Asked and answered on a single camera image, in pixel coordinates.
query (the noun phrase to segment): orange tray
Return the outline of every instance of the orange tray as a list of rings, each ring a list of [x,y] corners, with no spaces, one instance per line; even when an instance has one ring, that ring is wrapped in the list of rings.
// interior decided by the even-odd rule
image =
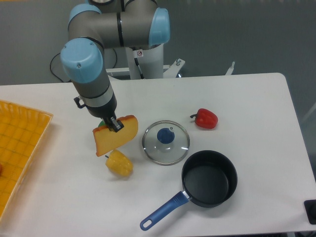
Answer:
[[[52,117],[0,100],[0,221]]]

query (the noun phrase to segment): blue joint cap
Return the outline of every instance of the blue joint cap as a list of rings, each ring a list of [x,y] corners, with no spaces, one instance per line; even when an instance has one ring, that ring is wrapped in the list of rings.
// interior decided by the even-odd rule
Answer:
[[[158,131],[157,139],[163,144],[169,144],[174,140],[174,133],[169,130],[169,128],[165,127]]]
[[[82,13],[84,11],[96,11],[101,14],[100,9],[97,8],[96,6],[90,5],[88,3],[79,4],[71,10],[68,24],[75,16],[77,16],[79,13]]]
[[[149,46],[167,43],[170,39],[170,20],[168,10],[157,8],[149,32]]]
[[[102,72],[103,58],[95,43],[86,38],[72,39],[61,50],[60,59],[72,81],[88,83]]]

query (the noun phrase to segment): toy pepper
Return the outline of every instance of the toy pepper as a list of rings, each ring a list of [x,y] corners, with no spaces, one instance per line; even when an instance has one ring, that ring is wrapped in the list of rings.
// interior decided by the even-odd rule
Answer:
[[[105,165],[110,171],[121,176],[129,176],[133,170],[133,163],[120,151],[113,150]]]
[[[213,112],[207,109],[199,109],[197,114],[191,115],[190,117],[191,118],[196,117],[195,123],[197,126],[208,128],[208,129],[215,128],[218,122],[217,116]]]

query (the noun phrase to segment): screw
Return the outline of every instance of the screw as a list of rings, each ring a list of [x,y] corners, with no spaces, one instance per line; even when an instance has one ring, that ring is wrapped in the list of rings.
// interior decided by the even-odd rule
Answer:
[[[176,61],[176,65],[179,66],[180,63],[181,63],[181,60],[180,60],[180,58],[178,58],[177,61]]]

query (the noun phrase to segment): cheese wedge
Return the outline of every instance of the cheese wedge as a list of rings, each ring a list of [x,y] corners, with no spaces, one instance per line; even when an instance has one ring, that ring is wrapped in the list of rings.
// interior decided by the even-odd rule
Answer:
[[[107,126],[97,127],[93,130],[98,157],[114,150],[132,140],[138,132],[138,121],[134,115],[119,118],[124,128],[112,132]]]

